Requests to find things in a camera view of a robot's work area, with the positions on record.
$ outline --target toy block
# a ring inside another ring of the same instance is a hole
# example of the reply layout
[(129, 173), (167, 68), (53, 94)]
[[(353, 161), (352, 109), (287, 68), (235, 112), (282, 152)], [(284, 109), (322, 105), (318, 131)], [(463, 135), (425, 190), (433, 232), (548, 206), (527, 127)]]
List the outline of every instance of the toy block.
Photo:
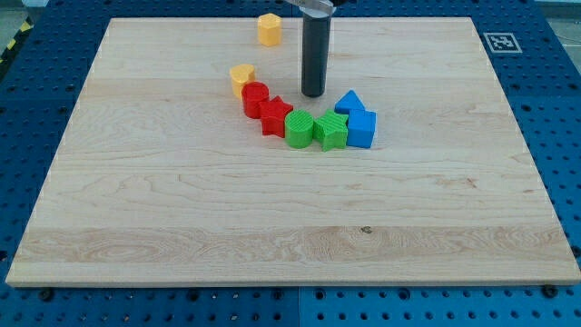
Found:
[(284, 118), (285, 141), (290, 147), (302, 149), (312, 143), (313, 118), (304, 110), (293, 110)]
[(322, 144), (323, 151), (345, 148), (348, 133), (347, 119), (346, 114), (337, 114), (329, 109), (315, 120), (312, 137)]
[(244, 113), (252, 119), (261, 118), (259, 103), (269, 101), (269, 87), (261, 82), (252, 82), (242, 88)]
[(292, 104), (287, 104), (277, 96), (270, 101), (259, 103), (261, 108), (262, 135), (275, 134), (284, 138), (284, 118), (292, 111)]
[(349, 114), (347, 145), (370, 148), (375, 133), (377, 115), (373, 112), (353, 110)]
[(282, 19), (275, 14), (258, 17), (258, 41), (266, 46), (279, 45), (282, 39)]
[(232, 82), (232, 92), (237, 98), (242, 99), (242, 88), (254, 82), (254, 66), (251, 64), (239, 64), (230, 68), (230, 79)]
[(349, 90), (335, 104), (335, 113), (337, 114), (349, 114), (351, 110), (365, 111), (365, 105), (363, 105), (363, 103), (353, 90)]

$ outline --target blue pegboard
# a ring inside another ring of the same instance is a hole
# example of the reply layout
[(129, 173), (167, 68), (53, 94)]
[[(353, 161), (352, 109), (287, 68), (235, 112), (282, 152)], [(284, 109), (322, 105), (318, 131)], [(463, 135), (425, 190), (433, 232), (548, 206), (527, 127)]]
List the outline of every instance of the blue pegboard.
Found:
[[(14, 257), (111, 17), (300, 16), (281, 0), (52, 0), (0, 84), (0, 278)], [(522, 53), (485, 49), (566, 236), (581, 252), (581, 77), (529, 0), (349, 0), (336, 16), (470, 16)], [(13, 325), (581, 324), (581, 287), (14, 290)]]

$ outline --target red block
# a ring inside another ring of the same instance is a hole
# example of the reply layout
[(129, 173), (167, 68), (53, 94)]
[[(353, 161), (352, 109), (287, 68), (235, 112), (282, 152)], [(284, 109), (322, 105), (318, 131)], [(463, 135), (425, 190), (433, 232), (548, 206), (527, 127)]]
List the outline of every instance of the red block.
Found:
[(244, 113), (253, 119), (261, 118), (258, 103), (269, 101), (269, 87), (261, 82), (252, 82), (242, 88), (242, 103)]
[(277, 96), (270, 101), (259, 103), (261, 108), (262, 135), (275, 134), (284, 138), (284, 118), (292, 111), (292, 104), (287, 104)]

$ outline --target wood grain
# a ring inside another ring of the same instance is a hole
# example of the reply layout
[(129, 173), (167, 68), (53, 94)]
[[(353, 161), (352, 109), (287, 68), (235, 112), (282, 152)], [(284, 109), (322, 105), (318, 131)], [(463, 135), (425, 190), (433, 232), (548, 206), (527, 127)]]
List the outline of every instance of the wood grain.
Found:
[[(334, 19), (300, 95), (300, 20), (111, 21), (7, 276), (18, 287), (509, 285), (581, 279), (467, 18)], [(350, 88), (370, 150), (290, 149), (228, 70), (322, 114)]]

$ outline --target yellow hexagonal block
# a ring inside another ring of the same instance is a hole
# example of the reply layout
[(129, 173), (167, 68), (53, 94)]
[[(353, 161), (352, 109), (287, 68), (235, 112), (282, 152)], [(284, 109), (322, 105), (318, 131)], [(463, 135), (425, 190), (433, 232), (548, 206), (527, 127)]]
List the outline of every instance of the yellow hexagonal block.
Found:
[(258, 17), (258, 41), (266, 46), (279, 45), (282, 40), (282, 20), (275, 14)]
[(232, 81), (232, 92), (236, 97), (242, 99), (242, 88), (251, 82), (254, 82), (254, 66), (251, 64), (239, 64), (230, 69), (230, 78)]

